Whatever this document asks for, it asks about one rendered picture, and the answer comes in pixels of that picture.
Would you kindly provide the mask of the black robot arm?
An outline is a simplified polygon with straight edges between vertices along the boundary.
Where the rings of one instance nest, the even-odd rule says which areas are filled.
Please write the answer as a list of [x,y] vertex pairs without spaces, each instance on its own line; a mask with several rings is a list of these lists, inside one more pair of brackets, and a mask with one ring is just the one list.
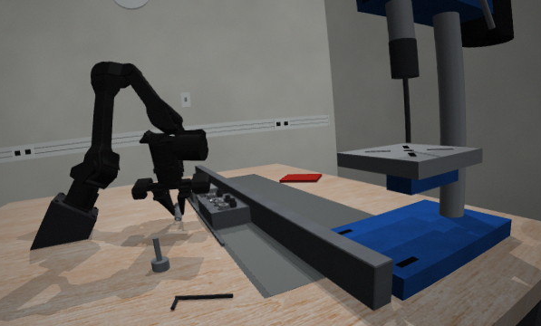
[[[202,129],[184,130],[182,117],[141,74],[131,63],[99,62],[92,67],[91,84],[95,92],[92,145],[83,163],[71,168],[70,177],[75,180],[63,203],[89,213],[99,196],[99,188],[105,189],[118,176],[120,155],[111,148],[113,104],[120,89],[129,85],[145,104],[151,124],[164,132],[148,130],[140,140],[140,144],[149,144],[154,164],[167,164],[177,158],[183,177],[183,160],[207,159],[207,133]],[[169,136],[172,134],[176,136]]]

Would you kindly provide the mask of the grey flanged bushing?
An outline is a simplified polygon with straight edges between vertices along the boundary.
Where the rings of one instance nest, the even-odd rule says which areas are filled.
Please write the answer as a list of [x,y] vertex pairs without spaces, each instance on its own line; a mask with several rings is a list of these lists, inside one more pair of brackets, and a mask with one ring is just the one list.
[[175,207],[175,217],[174,217],[174,219],[176,221],[181,221],[182,220],[182,214],[180,213],[179,203],[175,203],[174,207]]

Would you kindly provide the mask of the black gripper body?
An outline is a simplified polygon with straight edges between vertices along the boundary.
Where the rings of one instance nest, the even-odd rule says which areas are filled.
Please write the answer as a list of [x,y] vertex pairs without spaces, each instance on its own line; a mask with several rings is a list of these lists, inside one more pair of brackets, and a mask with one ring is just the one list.
[[192,179],[182,179],[177,158],[167,164],[153,163],[153,165],[158,183],[153,183],[152,178],[138,179],[131,190],[134,200],[145,199],[148,195],[147,190],[151,191],[154,197],[163,197],[165,191],[171,189],[178,189],[180,194],[186,194],[191,188],[196,195],[206,194],[210,190],[211,179],[208,172],[193,174]]

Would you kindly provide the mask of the black l-shaped rod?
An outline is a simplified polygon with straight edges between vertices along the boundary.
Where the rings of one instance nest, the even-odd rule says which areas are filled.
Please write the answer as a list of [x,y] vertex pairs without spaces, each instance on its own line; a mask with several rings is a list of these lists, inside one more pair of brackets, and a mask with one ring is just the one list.
[[175,300],[171,305],[171,310],[174,311],[178,300],[201,300],[201,299],[221,299],[221,298],[233,298],[233,293],[226,294],[207,294],[207,295],[180,295],[175,296]]

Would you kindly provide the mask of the dark grey long rectangular bar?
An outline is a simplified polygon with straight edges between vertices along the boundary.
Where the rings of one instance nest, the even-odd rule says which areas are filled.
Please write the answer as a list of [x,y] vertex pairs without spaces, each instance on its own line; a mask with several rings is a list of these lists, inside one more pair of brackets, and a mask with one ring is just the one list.
[[391,302],[393,260],[203,167],[211,183],[250,206],[251,222],[373,311]]

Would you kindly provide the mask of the blue drill press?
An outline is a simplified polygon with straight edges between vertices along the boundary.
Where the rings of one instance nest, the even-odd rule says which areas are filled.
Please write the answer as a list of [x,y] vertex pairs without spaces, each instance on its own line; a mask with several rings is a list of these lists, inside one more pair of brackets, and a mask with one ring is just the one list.
[[512,219],[464,211],[466,167],[482,163],[483,148],[466,147],[462,47],[513,40],[511,0],[356,3],[358,12],[387,18],[391,78],[403,80],[406,143],[411,143],[408,78],[420,76],[414,23],[434,29],[440,146],[402,143],[337,153],[338,167],[384,174],[390,191],[412,196],[440,187],[439,203],[424,199],[330,229],[391,258],[391,294],[404,301],[510,236]]

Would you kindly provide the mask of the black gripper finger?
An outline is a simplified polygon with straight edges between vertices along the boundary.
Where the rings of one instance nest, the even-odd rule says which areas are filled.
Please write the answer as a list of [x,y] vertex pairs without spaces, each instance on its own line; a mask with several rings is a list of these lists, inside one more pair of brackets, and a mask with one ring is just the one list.
[[175,215],[175,208],[173,206],[169,190],[165,191],[165,194],[163,197],[153,197],[154,201],[158,201],[161,203],[164,207],[168,209],[168,211],[174,216]]
[[184,215],[184,210],[185,210],[185,205],[184,205],[184,203],[185,203],[185,201],[186,201],[186,198],[190,197],[190,193],[191,193],[191,188],[190,188],[189,193],[186,193],[186,194],[180,194],[180,193],[179,193],[179,194],[178,194],[177,199],[178,199],[178,202],[179,202],[180,213],[181,213],[182,215]]

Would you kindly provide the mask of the red flat square tile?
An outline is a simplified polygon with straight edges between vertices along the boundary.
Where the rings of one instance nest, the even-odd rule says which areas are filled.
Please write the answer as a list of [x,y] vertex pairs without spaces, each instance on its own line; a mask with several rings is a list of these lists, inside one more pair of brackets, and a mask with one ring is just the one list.
[[288,174],[279,180],[279,183],[317,182],[322,174]]

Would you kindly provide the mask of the grey flanged pin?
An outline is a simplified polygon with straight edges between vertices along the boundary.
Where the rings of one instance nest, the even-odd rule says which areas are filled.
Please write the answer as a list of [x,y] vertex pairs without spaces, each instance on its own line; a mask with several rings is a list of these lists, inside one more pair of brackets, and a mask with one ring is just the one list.
[[152,271],[154,273],[163,273],[166,272],[169,268],[169,258],[167,256],[162,256],[159,246],[159,238],[153,237],[153,244],[155,249],[156,257],[151,260]]

